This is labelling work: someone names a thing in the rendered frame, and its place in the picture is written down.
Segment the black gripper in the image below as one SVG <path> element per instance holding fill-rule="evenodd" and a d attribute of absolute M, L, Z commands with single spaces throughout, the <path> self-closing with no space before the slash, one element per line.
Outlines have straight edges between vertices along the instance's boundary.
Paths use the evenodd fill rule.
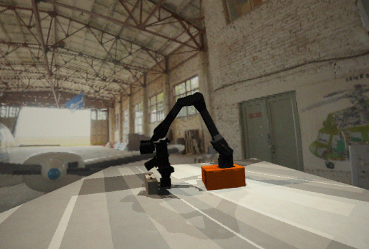
<path fill-rule="evenodd" d="M 163 178 L 165 185 L 168 184 L 171 173 L 174 173 L 174 168 L 170 165 L 169 162 L 169 154 L 166 153 L 157 153 L 156 154 L 158 161 L 158 169 L 156 169 L 159 174 L 161 174 L 161 178 Z"/>

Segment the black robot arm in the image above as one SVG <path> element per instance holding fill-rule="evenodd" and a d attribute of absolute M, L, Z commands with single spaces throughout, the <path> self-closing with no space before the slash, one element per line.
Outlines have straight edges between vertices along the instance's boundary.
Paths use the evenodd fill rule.
<path fill-rule="evenodd" d="M 228 147 L 227 141 L 221 136 L 220 133 L 218 133 L 216 125 L 206 108 L 204 96 L 200 92 L 177 99 L 177 102 L 168 113 L 166 118 L 154 129 L 154 135 L 151 137 L 151 139 L 140 141 L 140 154 L 153 153 L 153 151 L 155 151 L 155 144 L 156 153 L 166 153 L 167 142 L 171 141 L 169 141 L 167 138 L 165 140 L 159 139 L 165 138 L 171 123 L 178 115 L 182 107 L 192 105 L 200 112 L 200 115 L 202 116 L 202 119 L 204 120 L 204 123 L 212 136 L 212 141 L 210 141 L 210 143 L 212 144 L 213 149 L 219 153 L 218 167 L 221 169 L 235 167 L 233 164 L 234 150 L 231 147 Z M 159 142 L 155 142 L 158 140 Z M 156 167 L 159 166 L 155 155 L 150 161 L 144 163 L 144 166 L 148 171 L 154 168 L 155 165 Z"/>

